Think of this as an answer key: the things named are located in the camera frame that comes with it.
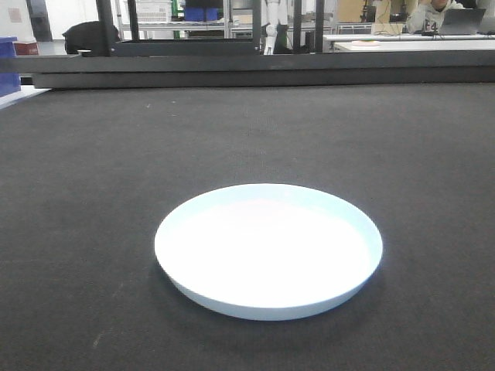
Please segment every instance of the black metal frame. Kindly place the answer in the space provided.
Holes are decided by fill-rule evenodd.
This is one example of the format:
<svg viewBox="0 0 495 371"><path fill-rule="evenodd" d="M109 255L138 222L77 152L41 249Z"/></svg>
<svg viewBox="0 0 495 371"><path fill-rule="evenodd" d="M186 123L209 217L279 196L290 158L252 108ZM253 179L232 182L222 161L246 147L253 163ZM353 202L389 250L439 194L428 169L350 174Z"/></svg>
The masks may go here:
<svg viewBox="0 0 495 371"><path fill-rule="evenodd" d="M128 0L131 41L113 41L111 0L96 0L98 16L103 24L108 56L239 56L259 54L261 37L260 2L252 2L252 39L204 40L140 40L135 0Z"/></svg>
<svg viewBox="0 0 495 371"><path fill-rule="evenodd" d="M495 50L276 56L0 58L0 73L34 73L36 87L242 87L495 82Z"/></svg>
<svg viewBox="0 0 495 371"><path fill-rule="evenodd" d="M301 49L301 29L302 29L302 0L294 0L294 31L292 47L294 54L298 54ZM323 53L323 20L325 12L325 0L316 0L316 24L315 24L315 53Z"/></svg>

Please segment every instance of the white desk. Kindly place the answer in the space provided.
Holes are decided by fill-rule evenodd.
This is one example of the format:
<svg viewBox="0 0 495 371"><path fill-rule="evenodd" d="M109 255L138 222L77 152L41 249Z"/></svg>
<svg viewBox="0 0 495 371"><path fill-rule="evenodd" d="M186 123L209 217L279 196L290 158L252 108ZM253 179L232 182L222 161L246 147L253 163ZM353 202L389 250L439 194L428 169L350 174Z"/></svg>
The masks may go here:
<svg viewBox="0 0 495 371"><path fill-rule="evenodd" d="M485 40L434 40L390 41L378 46L355 46L352 43L335 43L334 48L344 52L412 52L426 50L495 50L495 39Z"/></svg>
<svg viewBox="0 0 495 371"><path fill-rule="evenodd" d="M323 35L323 39L330 43L349 42L354 40L377 40L377 41L432 41L432 40L481 40L495 39L495 36L487 35L450 35L450 36L421 36L403 33L400 35Z"/></svg>

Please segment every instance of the gray hoodie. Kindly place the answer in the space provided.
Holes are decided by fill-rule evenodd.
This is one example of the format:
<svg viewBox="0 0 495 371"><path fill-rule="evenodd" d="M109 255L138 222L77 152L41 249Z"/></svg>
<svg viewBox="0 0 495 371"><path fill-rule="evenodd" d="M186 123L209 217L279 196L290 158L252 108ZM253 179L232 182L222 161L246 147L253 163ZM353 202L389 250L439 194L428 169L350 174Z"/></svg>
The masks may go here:
<svg viewBox="0 0 495 371"><path fill-rule="evenodd" d="M446 11L449 9L464 9L462 4L450 0L445 8L439 12L433 8L432 4L418 4L416 10L409 16L406 26L409 33L421 31L438 31L442 27Z"/></svg>

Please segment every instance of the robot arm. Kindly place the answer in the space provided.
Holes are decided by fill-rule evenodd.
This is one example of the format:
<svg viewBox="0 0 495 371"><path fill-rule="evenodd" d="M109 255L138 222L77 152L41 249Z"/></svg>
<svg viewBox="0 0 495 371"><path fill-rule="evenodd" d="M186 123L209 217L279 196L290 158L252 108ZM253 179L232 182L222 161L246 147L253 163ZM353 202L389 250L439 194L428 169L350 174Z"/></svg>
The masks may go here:
<svg viewBox="0 0 495 371"><path fill-rule="evenodd" d="M265 55L273 54L277 25L287 25L287 0L261 0L261 24L266 25Z"/></svg>

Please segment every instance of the floor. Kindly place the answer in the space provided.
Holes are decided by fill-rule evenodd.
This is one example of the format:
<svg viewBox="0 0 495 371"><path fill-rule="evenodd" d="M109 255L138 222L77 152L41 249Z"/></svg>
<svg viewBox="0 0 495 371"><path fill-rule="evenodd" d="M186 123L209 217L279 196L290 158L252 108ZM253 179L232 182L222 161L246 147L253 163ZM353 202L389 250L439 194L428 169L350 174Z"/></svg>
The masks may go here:
<svg viewBox="0 0 495 371"><path fill-rule="evenodd" d="M22 85L20 91L0 97L0 110L48 90L50 89L36 89L33 85Z"/></svg>

